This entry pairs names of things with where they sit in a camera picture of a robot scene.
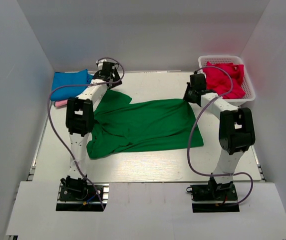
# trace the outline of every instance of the pink cloth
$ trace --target pink cloth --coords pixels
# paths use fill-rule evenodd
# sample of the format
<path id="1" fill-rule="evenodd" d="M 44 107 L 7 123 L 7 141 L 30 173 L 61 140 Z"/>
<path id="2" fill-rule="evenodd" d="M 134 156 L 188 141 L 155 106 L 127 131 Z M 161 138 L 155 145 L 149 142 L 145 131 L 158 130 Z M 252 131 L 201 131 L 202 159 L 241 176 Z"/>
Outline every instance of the pink cloth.
<path id="1" fill-rule="evenodd" d="M 62 101 L 56 101 L 55 102 L 55 107 L 61 107 L 67 104 L 67 99 L 66 100 L 62 100 Z"/>

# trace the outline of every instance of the blue cloth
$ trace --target blue cloth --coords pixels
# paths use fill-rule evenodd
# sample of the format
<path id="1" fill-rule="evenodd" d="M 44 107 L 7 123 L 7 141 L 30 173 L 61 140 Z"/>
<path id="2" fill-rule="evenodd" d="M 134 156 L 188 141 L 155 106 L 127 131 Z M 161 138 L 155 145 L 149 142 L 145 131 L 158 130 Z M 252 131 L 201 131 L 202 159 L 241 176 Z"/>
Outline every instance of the blue cloth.
<path id="1" fill-rule="evenodd" d="M 93 76 L 87 73 L 87 69 L 74 73 L 56 72 L 53 78 L 52 91 L 57 87 L 63 85 L 90 84 L 92 78 Z M 81 94 L 85 89 L 85 86 L 70 86 L 68 88 L 63 87 L 52 94 L 51 100 L 61 101 L 66 100 L 70 97 L 76 97 L 77 95 Z"/>

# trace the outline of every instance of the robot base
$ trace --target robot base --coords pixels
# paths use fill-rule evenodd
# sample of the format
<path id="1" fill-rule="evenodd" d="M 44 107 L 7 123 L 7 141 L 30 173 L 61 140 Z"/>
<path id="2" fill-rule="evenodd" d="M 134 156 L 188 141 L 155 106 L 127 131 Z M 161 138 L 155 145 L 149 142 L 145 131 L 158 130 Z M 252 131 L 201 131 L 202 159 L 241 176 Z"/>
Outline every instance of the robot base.
<path id="1" fill-rule="evenodd" d="M 193 213 L 239 212 L 238 197 L 234 184 L 224 190 L 214 191 L 209 184 L 191 185 L 186 189 L 192 195 Z"/>
<path id="2" fill-rule="evenodd" d="M 102 212 L 102 206 L 96 195 L 95 189 L 82 179 L 73 179 L 69 176 L 61 179 L 56 211 L 69 212 Z M 106 207 L 108 200 L 108 184 L 95 184 L 97 191 Z"/>

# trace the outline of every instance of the white table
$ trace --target white table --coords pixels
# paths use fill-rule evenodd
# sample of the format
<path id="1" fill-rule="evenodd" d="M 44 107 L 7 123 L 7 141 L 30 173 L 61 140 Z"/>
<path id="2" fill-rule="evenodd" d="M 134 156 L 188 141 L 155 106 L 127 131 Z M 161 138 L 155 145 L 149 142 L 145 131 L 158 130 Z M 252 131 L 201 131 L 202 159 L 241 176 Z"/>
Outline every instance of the white table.
<path id="1" fill-rule="evenodd" d="M 111 183 L 104 212 L 55 211 L 59 183 L 21 182 L 7 235 L 19 240 L 283 240 L 275 184 L 259 182 L 240 212 L 192 213 L 189 183 Z M 235 183 L 244 197 L 250 184 Z"/>
<path id="2" fill-rule="evenodd" d="M 123 85 L 114 88 L 133 98 L 131 103 L 150 100 L 182 98 L 189 81 L 187 72 L 137 72 L 127 73 Z M 191 105 L 195 115 L 200 107 Z M 69 143 L 65 127 L 66 107 L 51 108 L 54 125 L 59 134 Z M 203 147 L 191 149 L 192 165 L 203 173 L 211 173 L 218 162 L 221 147 L 218 141 L 219 121 L 205 112 L 199 122 L 204 140 Z M 207 177 L 193 173 L 187 164 L 186 149 L 116 153 L 105 158 L 89 160 L 88 177 L 95 183 L 109 182 L 200 182 Z M 33 181 L 55 182 L 66 177 L 69 154 L 54 135 L 49 123 L 43 136 Z M 254 180 L 261 180 L 256 155 L 250 148 L 241 158 L 236 172 L 248 172 Z M 244 175 L 234 177 L 236 181 L 248 181 Z"/>

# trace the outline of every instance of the laundry basket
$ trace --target laundry basket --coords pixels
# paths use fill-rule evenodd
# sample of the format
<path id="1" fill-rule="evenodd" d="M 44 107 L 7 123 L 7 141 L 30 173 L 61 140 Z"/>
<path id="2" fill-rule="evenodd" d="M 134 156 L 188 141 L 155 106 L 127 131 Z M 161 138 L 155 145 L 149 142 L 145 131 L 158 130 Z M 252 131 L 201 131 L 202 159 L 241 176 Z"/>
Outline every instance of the laundry basket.
<path id="1" fill-rule="evenodd" d="M 238 56 L 229 56 L 229 55 L 207 55 L 200 56 L 198 58 L 199 67 L 206 66 L 207 62 L 211 64 L 244 64 L 243 61 Z M 238 99 L 225 99 L 232 105 L 240 106 L 245 102 L 253 101 L 256 97 L 254 88 L 250 78 L 248 77 L 248 73 L 246 71 L 246 67 L 244 67 L 244 81 L 242 84 L 242 89 L 245 91 L 245 96 L 243 98 Z"/>

